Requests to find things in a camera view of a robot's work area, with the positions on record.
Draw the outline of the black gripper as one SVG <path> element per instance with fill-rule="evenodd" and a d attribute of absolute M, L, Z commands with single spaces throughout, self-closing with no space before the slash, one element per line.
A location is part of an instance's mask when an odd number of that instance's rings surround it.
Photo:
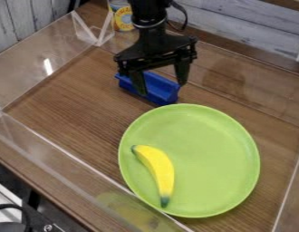
<path fill-rule="evenodd" d="M 142 29 L 136 43 L 115 55 L 119 72 L 130 74 L 140 95 L 148 95 L 143 71 L 174 65 L 180 86 L 188 82 L 190 65 L 198 58 L 198 38 L 168 34 L 163 27 Z"/>

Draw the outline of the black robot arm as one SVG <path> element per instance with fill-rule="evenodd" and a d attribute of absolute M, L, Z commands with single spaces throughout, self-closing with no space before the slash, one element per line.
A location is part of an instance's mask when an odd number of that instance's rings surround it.
<path fill-rule="evenodd" d="M 175 76 L 180 86 L 188 82 L 190 65 L 198 58 L 198 38 L 172 35 L 166 31 L 167 8 L 174 7 L 188 15 L 186 8 L 175 0 L 128 0 L 132 7 L 132 23 L 139 38 L 132 46 L 115 55 L 119 73 L 126 75 L 140 95 L 148 94 L 144 71 L 167 65 L 175 66 Z"/>

